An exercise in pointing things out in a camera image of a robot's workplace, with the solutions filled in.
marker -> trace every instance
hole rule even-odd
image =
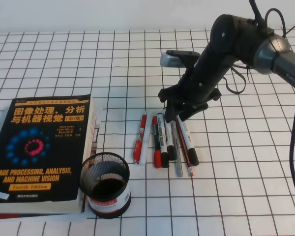
[[[196,150],[195,150],[195,148],[193,147],[193,145],[191,143],[190,133],[189,133],[189,130],[187,128],[187,125],[186,125],[185,122],[181,121],[179,116],[177,116],[177,120],[179,122],[181,131],[182,131],[183,139],[184,139],[184,141],[186,143],[186,146],[187,146],[190,163],[193,166],[197,166],[199,164],[199,160],[198,160]]]
[[[162,160],[161,160],[161,147],[158,139],[158,127],[157,127],[157,116],[153,117],[153,126],[154,126],[154,166],[155,168],[162,168]]]
[[[169,167],[169,161],[168,161],[168,153],[167,153],[166,137],[165,137],[164,115],[161,112],[157,114],[157,125],[158,125],[159,143],[161,147],[162,167],[167,168]]]
[[[168,159],[170,161],[175,161],[175,148],[174,148],[174,142],[173,142],[173,135],[172,135],[172,127],[170,123],[167,123],[164,120],[165,123],[165,132],[166,132],[166,141],[167,141],[167,153],[168,153]]]
[[[148,142],[152,126],[152,115],[147,112],[146,128],[144,129],[143,142],[141,148],[141,155],[139,165],[145,165],[147,162]]]
[[[174,141],[174,156],[175,156],[175,169],[176,169],[176,174],[178,177],[182,177],[182,164],[181,164],[181,159],[180,159],[180,151],[179,151],[179,141],[178,141],[178,136],[177,136],[177,127],[175,121],[171,122],[172,126],[172,132],[173,132],[173,141]]]
[[[143,141],[144,129],[146,127],[146,122],[147,122],[147,113],[144,112],[141,119],[139,136],[133,149],[133,159],[134,159],[134,163],[136,164],[138,164],[140,160],[142,141]]]
[[[176,126],[177,126],[178,135],[180,137],[180,143],[181,143],[181,146],[182,146],[182,151],[183,151],[183,154],[184,154],[186,162],[187,162],[188,173],[189,173],[189,175],[191,177],[193,177],[193,171],[192,171],[191,163],[190,163],[189,156],[188,156],[188,149],[187,149],[186,143],[185,143],[185,141],[183,139],[182,130],[181,130],[181,127],[179,125],[179,121],[178,121],[177,117],[176,117],[175,120],[176,120]]]

red pen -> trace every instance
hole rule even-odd
[[[178,121],[177,118],[175,119],[175,121],[176,121],[178,135],[180,137],[182,151],[183,151],[183,154],[184,154],[185,159],[186,159],[186,162],[187,162],[188,172],[189,172],[190,176],[193,177],[193,171],[192,171],[190,159],[189,159],[189,156],[188,156],[188,149],[187,149],[187,146],[186,146],[186,143],[185,143],[185,139],[183,139],[183,134],[182,134],[181,126],[180,126],[179,121]]]
[[[139,136],[138,136],[138,139],[136,140],[136,144],[135,144],[134,150],[133,150],[133,159],[134,159],[134,163],[136,163],[136,164],[138,164],[139,160],[140,160],[143,134],[144,134],[144,129],[146,127],[146,122],[147,122],[147,113],[145,112],[142,115]]]

textbook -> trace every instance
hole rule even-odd
[[[0,132],[0,213],[78,213],[91,95],[13,99]]]

black pen cap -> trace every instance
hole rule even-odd
[[[175,147],[173,145],[167,146],[168,159],[170,161],[176,160]]]
[[[188,157],[189,157],[191,165],[197,166],[199,164],[198,156],[194,148],[190,148],[188,150]]]
[[[162,161],[162,168],[168,168],[169,167],[168,153],[167,152],[162,152],[161,153],[161,161]]]

red label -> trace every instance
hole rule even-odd
[[[95,201],[92,198],[90,198],[90,200],[91,200],[92,203],[95,203],[95,204],[100,205],[100,206],[109,206],[109,205],[115,204],[117,202],[117,198],[112,199],[112,200],[110,200],[108,202]]]

